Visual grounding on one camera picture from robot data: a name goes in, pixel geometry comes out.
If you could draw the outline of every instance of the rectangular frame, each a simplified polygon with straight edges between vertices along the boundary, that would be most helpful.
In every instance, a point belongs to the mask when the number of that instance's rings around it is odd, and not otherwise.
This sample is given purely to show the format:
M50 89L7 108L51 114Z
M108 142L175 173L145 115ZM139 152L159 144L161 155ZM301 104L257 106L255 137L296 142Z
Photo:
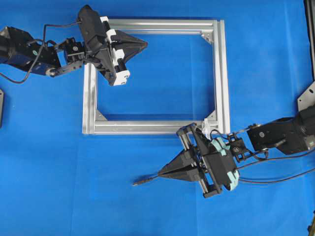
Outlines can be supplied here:
M112 121L97 109L97 70L88 63L84 68L83 126L84 134L175 134L192 122L205 134L213 129L230 133L229 92L226 66L224 21L109 19L112 29L136 34L201 35L213 48L215 110L204 120Z

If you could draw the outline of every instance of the wire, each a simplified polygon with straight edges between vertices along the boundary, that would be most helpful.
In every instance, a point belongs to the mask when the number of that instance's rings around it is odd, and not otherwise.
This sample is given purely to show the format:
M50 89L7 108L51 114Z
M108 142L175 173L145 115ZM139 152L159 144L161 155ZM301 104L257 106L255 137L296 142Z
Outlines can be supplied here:
M46 28L47 28L47 27L67 28L67 27L71 27L71 26L74 26L74 25L79 24L79 23L81 23L81 22L80 22L80 21L77 21L77 22L74 22L74 23L71 23L71 24L68 24L68 25L51 25L51 24L45 24L45 25L44 25L44 32L43 32L43 39L41 40L42 44L40 45L40 48L39 48L38 53L37 53L37 56L36 56L35 60L33 61L31 67L29 68L29 70L28 70L26 76L24 77L24 79L21 80L21 81L12 80L12 79L10 79L9 77L3 75L2 73L0 73L0 76L2 76L3 78L5 78L5 79L7 79L8 81L10 81L10 82L12 82L12 83L15 83L15 84L22 84L22 83L24 83L24 82L28 79L28 77L29 77L29 75L30 75L30 73L31 73L31 71L32 71L32 69L33 69L33 67L35 66L35 64L37 63L37 61L38 61L38 59L39 59L39 57L40 57L41 52L43 51L43 48L44 48L44 46L45 46Z
M296 155L296 156L285 156L285 157L274 157L274 158L269 158L269 159L263 159L261 161L255 161L255 162L252 162L252 163L249 163L249 164L246 164L244 166L240 166L238 167L237 169L240 170L240 169L243 169L245 167L248 167L248 166L251 166L251 165L256 165L258 163L262 163L262 162L266 162L266 161L276 161L276 160L284 160L284 159L294 159L294 158L299 158L299 157L303 157L303 156L307 156L309 154L311 154L312 152L315 151L315 148L306 152L306 153L303 153L301 155Z
M305 172L300 173L300 174L295 175L295 176L291 176L291 177L283 178L283 179L279 179L279 180L274 180L274 181L251 181L251 180L245 180L245 179L239 179L239 181L245 182L245 183L252 183L252 184L280 183L280 182L284 182L284 181L287 181L287 180L290 180L290 179L298 178L300 176L306 175L306 174L311 173L313 171L315 171L315 168L310 169L308 171L305 171Z
M30 45L30 44L35 43L35 42L43 42L43 40L39 39L39 38L35 38L35 39L31 40L31 41L28 41L26 44ZM56 42L53 41L53 40L48 40L45 44L48 44L48 43L51 43L52 45L56 45Z
M270 159L263 159L261 161L255 161L255 162L252 162L252 163L249 163L247 165L244 165L244 166L240 166L237 168L237 170L240 170L240 169L243 169L245 167L248 167L248 166L251 166L251 165L255 165L255 164L258 164L258 163L262 163L262 162L265 162L265 161L276 161L276 160L284 160L284 159L294 159L294 158L299 158L299 157L303 157L303 156L307 156L309 154L311 154L312 152L315 151L315 148L312 149L311 151L308 151L304 154L301 154L301 155L296 155L296 156L286 156L286 157L275 157L275 158L270 158ZM315 168L314 169L310 169L308 171L305 171L303 173L300 173L298 175L295 175L295 176L291 176L291 177L288 177L288 178L284 178L284 179L279 179L279 180L274 180L274 181L251 181L251 180L246 180L246 179L239 179L240 182L245 182L245 183L251 183L251 184L270 184L270 183L280 183L280 182L284 182L284 181L287 181L287 180L290 180L290 179L294 179L294 178L297 178L297 177L300 177L300 176L303 176L303 175L306 175L308 173L311 173L315 171Z
M211 132L210 132L210 138L211 138L211 140L213 139L213 138L212 138L212 132L214 132L214 131L217 132L217 134L219 134L221 138L228 140L228 138L224 137L223 134L221 134L217 129L211 130Z

